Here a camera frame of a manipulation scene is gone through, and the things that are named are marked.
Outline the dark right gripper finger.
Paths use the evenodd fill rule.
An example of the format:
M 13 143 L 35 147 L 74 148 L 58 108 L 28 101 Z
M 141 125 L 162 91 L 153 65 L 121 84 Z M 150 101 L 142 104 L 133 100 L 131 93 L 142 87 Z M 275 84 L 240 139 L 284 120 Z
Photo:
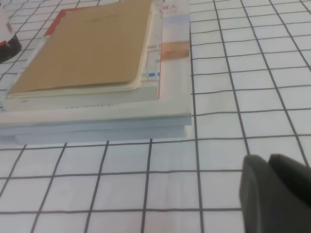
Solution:
M 247 233 L 309 233 L 311 169 L 282 154 L 247 155 L 240 202 Z

